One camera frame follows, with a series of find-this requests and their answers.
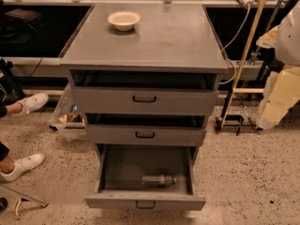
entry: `white sneaker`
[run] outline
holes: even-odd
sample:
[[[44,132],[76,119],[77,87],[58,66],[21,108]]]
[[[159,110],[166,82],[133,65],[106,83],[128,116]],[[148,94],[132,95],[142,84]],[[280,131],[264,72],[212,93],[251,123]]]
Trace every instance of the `white sneaker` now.
[[[47,103],[47,101],[48,101],[48,94],[45,93],[38,93],[31,97],[23,98],[17,101],[22,105],[22,111],[15,115],[24,115],[36,111],[42,108]]]
[[[43,154],[34,154],[29,157],[20,158],[15,160],[15,168],[12,172],[10,173],[0,172],[0,174],[7,182],[12,182],[16,180],[18,177],[20,177],[22,174],[38,167],[40,164],[43,163],[44,160],[45,160],[45,155]]]

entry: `gray metal cabinet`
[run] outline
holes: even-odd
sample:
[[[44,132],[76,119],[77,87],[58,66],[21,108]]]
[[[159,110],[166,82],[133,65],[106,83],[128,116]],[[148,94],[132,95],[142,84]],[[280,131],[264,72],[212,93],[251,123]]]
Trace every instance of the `gray metal cabinet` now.
[[[105,21],[117,10],[140,13],[139,27],[116,31]],[[194,163],[227,70],[203,7],[98,4],[61,65],[99,159],[96,192],[86,203],[201,210]]]

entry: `terrazzo floor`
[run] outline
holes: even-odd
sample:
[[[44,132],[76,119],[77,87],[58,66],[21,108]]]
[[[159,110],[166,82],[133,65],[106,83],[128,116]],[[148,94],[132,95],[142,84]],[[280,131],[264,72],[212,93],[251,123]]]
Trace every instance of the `terrazzo floor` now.
[[[88,208],[84,196],[94,192],[98,158],[88,141],[68,142],[49,128],[51,112],[1,119],[1,141],[14,158],[36,152],[45,162],[12,183],[1,185],[49,202],[46,208],[24,202],[14,213],[19,198],[4,194],[8,208],[0,213],[1,225],[14,224],[299,224],[300,139],[299,117],[286,117],[271,130],[243,127],[214,130],[216,106],[194,167],[199,196],[206,197],[203,210],[153,211]],[[231,106],[230,113],[254,117],[255,106]]]

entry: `open drawer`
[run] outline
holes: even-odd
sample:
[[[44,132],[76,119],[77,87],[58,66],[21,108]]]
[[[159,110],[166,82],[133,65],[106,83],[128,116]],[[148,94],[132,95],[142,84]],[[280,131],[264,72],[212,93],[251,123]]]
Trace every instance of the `open drawer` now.
[[[101,165],[96,194],[85,197],[89,207],[202,210],[205,198],[195,194],[188,147],[96,147]]]
[[[92,143],[201,146],[203,116],[88,113],[86,132]]]
[[[210,115],[218,98],[217,90],[76,87],[72,92],[76,104],[86,113]]]

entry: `small bowl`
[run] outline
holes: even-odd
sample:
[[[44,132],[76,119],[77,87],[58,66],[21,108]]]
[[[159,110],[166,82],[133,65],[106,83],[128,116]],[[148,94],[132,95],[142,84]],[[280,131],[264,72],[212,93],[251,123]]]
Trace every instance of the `small bowl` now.
[[[117,11],[108,17],[108,22],[119,31],[129,31],[138,23],[141,16],[133,11]]]

